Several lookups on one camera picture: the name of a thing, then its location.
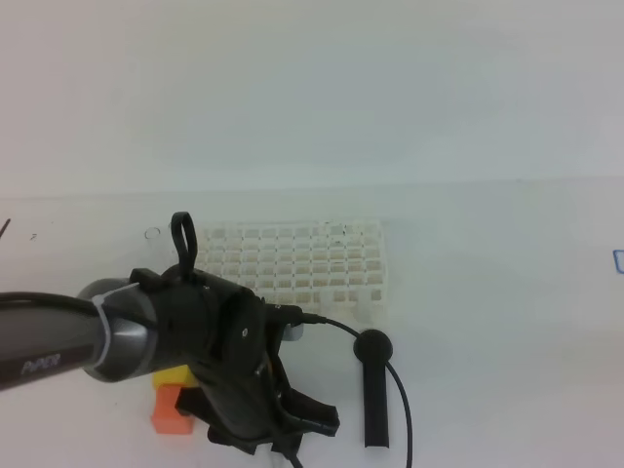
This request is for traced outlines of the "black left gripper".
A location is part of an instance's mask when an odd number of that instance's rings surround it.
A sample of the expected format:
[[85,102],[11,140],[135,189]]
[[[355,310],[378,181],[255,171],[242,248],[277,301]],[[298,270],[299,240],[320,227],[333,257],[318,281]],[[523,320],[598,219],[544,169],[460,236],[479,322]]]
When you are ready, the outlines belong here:
[[257,437],[334,437],[335,406],[292,389],[279,358],[287,329],[304,322],[296,305],[271,304],[225,280],[202,280],[210,348],[194,363],[199,387],[183,388],[175,408],[209,425],[212,443]]

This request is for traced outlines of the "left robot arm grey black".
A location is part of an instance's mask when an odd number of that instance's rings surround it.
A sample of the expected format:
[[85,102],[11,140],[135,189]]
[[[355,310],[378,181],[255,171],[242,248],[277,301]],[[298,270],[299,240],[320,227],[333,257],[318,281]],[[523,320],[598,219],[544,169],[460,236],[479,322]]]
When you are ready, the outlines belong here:
[[77,297],[1,296],[1,385],[75,369],[119,382],[186,366],[194,384],[176,408],[206,422],[213,442],[249,450],[305,433],[333,436],[334,407],[291,388],[279,358],[296,306],[267,303],[216,276],[137,270],[90,284]]

